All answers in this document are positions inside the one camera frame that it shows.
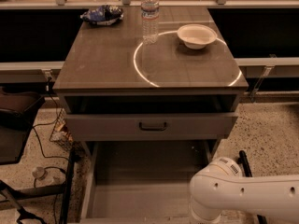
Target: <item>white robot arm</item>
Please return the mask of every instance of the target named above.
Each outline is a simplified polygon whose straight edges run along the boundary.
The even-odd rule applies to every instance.
[[[221,210],[240,210],[299,223],[299,175],[244,177],[231,159],[218,158],[191,180],[190,222],[218,223]]]

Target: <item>crumpled snack bag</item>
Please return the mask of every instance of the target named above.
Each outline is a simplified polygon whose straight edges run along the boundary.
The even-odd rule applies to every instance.
[[[93,25],[111,25],[123,18],[123,10],[118,6],[102,5],[95,10],[88,10],[80,16]]]

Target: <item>speckled floor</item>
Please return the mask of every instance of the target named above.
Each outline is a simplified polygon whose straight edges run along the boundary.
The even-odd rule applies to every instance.
[[[247,99],[238,107],[239,118],[230,136],[222,140],[215,157],[225,156],[232,159],[238,157],[239,150],[247,152],[253,176],[265,175],[297,175],[299,174],[299,97],[291,99],[257,99],[256,103]],[[55,119],[57,111],[52,100],[48,100],[39,110],[36,123],[48,123]],[[50,135],[53,125],[36,127],[40,135],[46,156],[64,156],[67,152],[52,143]],[[78,222],[81,201],[86,184],[86,173],[89,160],[79,153],[80,161],[75,165],[74,182],[68,221]],[[57,166],[66,168],[64,159],[43,158],[36,135],[31,133],[24,155],[20,163],[0,166],[0,179],[14,189],[32,188],[34,178],[32,170],[37,166]],[[50,170],[59,182],[64,182],[64,175],[57,170]],[[49,224],[55,224],[55,216],[60,215],[61,195],[21,201],[26,210],[43,217]],[[15,223],[19,214],[9,203],[0,203],[0,223]],[[39,223],[24,220],[23,223]],[[240,211],[224,211],[221,223],[258,223],[257,217]],[[286,224],[286,222],[268,218],[269,224]]]

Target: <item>drawer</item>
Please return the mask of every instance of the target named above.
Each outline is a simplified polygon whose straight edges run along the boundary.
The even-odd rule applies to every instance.
[[[194,140],[228,136],[237,114],[67,115],[76,141]]]
[[[207,165],[205,141],[94,145],[81,224],[189,224],[189,183]]]

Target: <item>clear bottle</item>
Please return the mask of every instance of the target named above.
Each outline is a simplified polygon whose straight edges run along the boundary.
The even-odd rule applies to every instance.
[[[159,0],[142,0],[141,17],[144,44],[155,43],[159,34]]]

